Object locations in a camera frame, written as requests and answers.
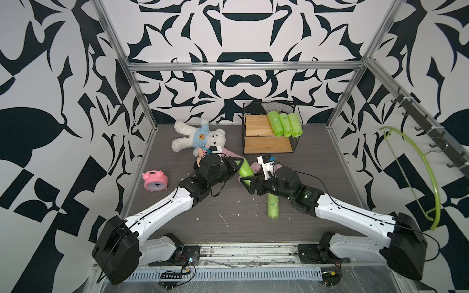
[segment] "gray tabletop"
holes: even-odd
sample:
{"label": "gray tabletop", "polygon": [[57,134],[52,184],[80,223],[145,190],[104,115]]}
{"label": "gray tabletop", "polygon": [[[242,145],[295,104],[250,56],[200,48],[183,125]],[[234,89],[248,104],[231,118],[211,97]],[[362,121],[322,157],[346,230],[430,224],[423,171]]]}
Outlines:
{"label": "gray tabletop", "polygon": [[[226,131],[226,148],[242,155],[241,126],[220,126]],[[150,192],[140,182],[130,214],[138,213],[168,195],[177,182],[193,171],[193,149],[175,153],[171,141],[182,137],[174,126],[160,125],[145,171],[162,170],[169,178],[168,190]],[[303,135],[294,153],[274,154],[277,161],[293,170],[319,177],[329,193],[353,205],[358,199],[348,181],[338,154],[324,125],[304,125]],[[258,155],[246,155],[249,163]],[[321,182],[300,174],[303,184],[323,190]],[[213,190],[217,192],[221,184]],[[280,199],[278,219],[267,217],[267,197],[250,195],[236,179],[227,182],[216,198],[208,196],[189,211],[176,216],[152,236],[158,238],[174,233],[184,243],[234,243],[234,242],[298,242],[318,241],[326,231],[356,236],[360,235],[335,222],[303,215],[294,210],[287,199]]]}

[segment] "teddy bear leg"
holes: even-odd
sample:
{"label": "teddy bear leg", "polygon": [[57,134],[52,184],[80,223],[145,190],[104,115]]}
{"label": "teddy bear leg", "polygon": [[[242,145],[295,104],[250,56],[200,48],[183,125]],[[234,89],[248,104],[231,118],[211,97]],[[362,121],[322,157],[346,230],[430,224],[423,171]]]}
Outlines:
{"label": "teddy bear leg", "polygon": [[202,150],[202,149],[201,148],[194,149],[194,151],[192,152],[192,154],[194,154],[194,157],[198,157],[200,155],[199,150]]}
{"label": "teddy bear leg", "polygon": [[183,149],[192,147],[192,141],[188,137],[176,138],[171,143],[171,148],[175,152],[179,152]]}
{"label": "teddy bear leg", "polygon": [[182,121],[176,121],[174,123],[174,129],[176,130],[177,133],[180,133],[183,135],[191,135],[197,130],[197,128],[191,125],[187,125],[186,123]]}

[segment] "black and white wallpaper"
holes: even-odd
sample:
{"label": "black and white wallpaper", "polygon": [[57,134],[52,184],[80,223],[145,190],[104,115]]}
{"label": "black and white wallpaper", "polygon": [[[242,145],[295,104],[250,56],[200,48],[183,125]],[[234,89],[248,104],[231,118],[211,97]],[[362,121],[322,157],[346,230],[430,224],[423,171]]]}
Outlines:
{"label": "black and white wallpaper", "polygon": [[129,61],[359,60],[391,0],[103,0]]}
{"label": "black and white wallpaper", "polygon": [[250,101],[294,100],[304,122],[326,122],[352,69],[138,72],[158,123],[241,123]]}
{"label": "black and white wallpaper", "polygon": [[469,3],[408,0],[374,58],[469,146]]}
{"label": "black and white wallpaper", "polygon": [[[103,0],[131,62],[359,60],[391,0]],[[139,72],[158,123],[240,123],[249,101],[297,100],[326,122],[352,70]]]}
{"label": "black and white wallpaper", "polygon": [[[458,141],[468,146],[469,3],[458,0],[408,0],[385,37],[375,57],[416,101],[436,118]],[[416,131],[415,121],[388,90],[366,71],[340,117],[333,125],[358,185],[369,208],[385,214],[412,215],[422,231],[441,244],[441,254],[425,263],[422,292],[454,293],[468,290],[469,180],[457,168],[448,168],[446,155],[426,156],[435,174],[440,199],[441,220],[431,222],[421,212],[383,137],[383,126],[407,134],[426,153],[432,140]],[[398,134],[389,142],[424,210],[435,206],[429,175],[414,149]],[[428,239],[426,259],[438,248]]]}
{"label": "black and white wallpaper", "polygon": [[87,0],[0,1],[2,292],[73,292],[151,124]]}

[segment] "teddy bear ear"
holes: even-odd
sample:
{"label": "teddy bear ear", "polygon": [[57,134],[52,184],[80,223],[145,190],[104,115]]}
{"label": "teddy bear ear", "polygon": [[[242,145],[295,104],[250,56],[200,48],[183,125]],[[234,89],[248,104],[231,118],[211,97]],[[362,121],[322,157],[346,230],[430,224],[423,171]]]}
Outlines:
{"label": "teddy bear ear", "polygon": [[216,131],[219,132],[219,133],[222,133],[223,135],[226,134],[226,132],[225,132],[223,129],[221,129],[221,128],[218,128]]}

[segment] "green foam roll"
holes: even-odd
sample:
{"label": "green foam roll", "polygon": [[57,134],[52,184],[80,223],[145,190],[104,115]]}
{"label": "green foam roll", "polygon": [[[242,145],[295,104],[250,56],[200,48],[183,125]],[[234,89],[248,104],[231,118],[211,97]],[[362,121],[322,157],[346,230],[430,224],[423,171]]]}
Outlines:
{"label": "green foam roll", "polygon": [[292,136],[293,137],[299,137],[300,135],[303,134],[303,129],[301,126],[301,120],[300,116],[298,113],[290,113],[288,114],[288,119],[290,120],[290,124],[292,126]]}
{"label": "green foam roll", "polygon": [[287,113],[281,113],[279,115],[279,118],[280,118],[280,122],[282,123],[282,126],[283,126],[283,135],[285,137],[290,137],[292,136],[292,126],[290,124],[290,120],[288,119],[288,115]]}
{"label": "green foam roll", "polygon": [[267,194],[267,216],[271,219],[279,217],[279,197],[273,194]]}
{"label": "green foam roll", "polygon": [[[249,166],[249,163],[246,159],[244,159],[244,162],[242,163],[241,168],[239,169],[238,173],[241,177],[252,177],[252,176],[254,176],[254,172],[252,171],[252,169]],[[251,184],[251,180],[245,180],[245,182],[248,185]]]}
{"label": "green foam roll", "polygon": [[272,130],[275,136],[282,136],[283,127],[282,123],[280,122],[279,113],[277,111],[270,111],[267,113],[267,117],[269,118],[270,126],[272,126]]}

